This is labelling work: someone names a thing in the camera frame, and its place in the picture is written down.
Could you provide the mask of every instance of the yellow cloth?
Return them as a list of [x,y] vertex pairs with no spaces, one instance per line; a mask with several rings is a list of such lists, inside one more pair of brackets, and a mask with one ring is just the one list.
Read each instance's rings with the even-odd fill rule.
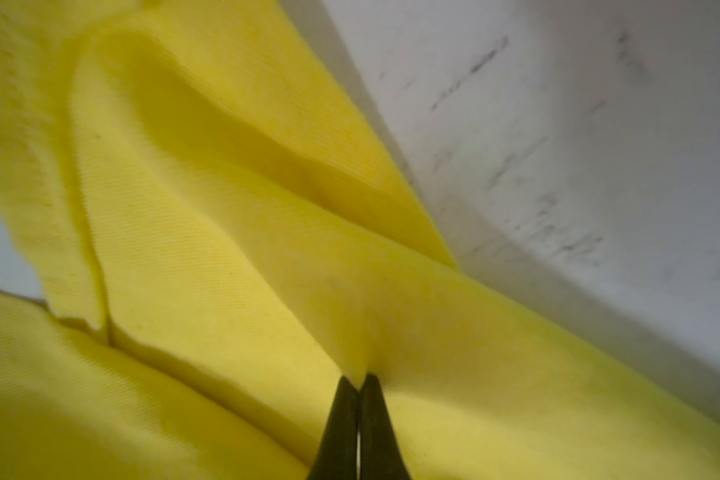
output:
[[720,426],[462,274],[279,6],[0,0],[0,478],[304,478],[383,381],[414,478],[720,478]]

